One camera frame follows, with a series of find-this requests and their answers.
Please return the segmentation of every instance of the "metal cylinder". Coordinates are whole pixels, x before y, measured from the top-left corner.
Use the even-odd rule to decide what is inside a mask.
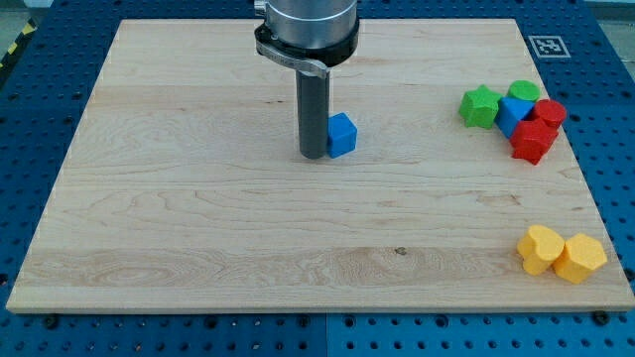
[[[355,26],[357,0],[266,0],[266,24],[278,39],[303,49],[344,40]]]
[[[328,86],[328,75],[322,79],[296,71],[300,152],[308,159],[319,159],[326,153]]]

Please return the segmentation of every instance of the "yellow hexagonal prism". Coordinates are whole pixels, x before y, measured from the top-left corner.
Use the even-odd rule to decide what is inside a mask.
[[[556,261],[565,247],[565,239],[543,225],[532,225],[516,248],[523,256],[523,269],[528,274],[539,275]]]
[[[554,271],[559,277],[580,284],[606,262],[602,243],[579,233],[565,242],[563,253],[554,262]]]

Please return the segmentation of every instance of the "blue block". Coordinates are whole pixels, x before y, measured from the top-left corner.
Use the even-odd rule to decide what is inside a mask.
[[[356,143],[357,128],[346,114],[328,118],[328,155],[332,159],[355,150]]]
[[[532,111],[534,102],[505,97],[498,102],[498,107],[496,125],[503,132],[505,138],[509,139],[514,133],[516,125]]]

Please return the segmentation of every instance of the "black and yellow tape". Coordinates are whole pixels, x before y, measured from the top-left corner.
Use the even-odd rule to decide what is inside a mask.
[[[9,78],[9,74],[13,70],[13,67],[18,62],[18,59],[22,56],[25,48],[35,35],[38,27],[33,20],[29,20],[24,26],[16,40],[9,46],[7,52],[0,60],[0,88],[4,85]]]

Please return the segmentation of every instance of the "green block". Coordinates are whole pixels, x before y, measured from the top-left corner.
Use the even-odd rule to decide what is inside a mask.
[[[509,86],[507,96],[536,102],[540,98],[540,88],[529,80],[516,80]]]
[[[458,113],[465,119],[465,126],[491,129],[498,114],[498,101],[502,97],[484,84],[465,92],[458,108]]]

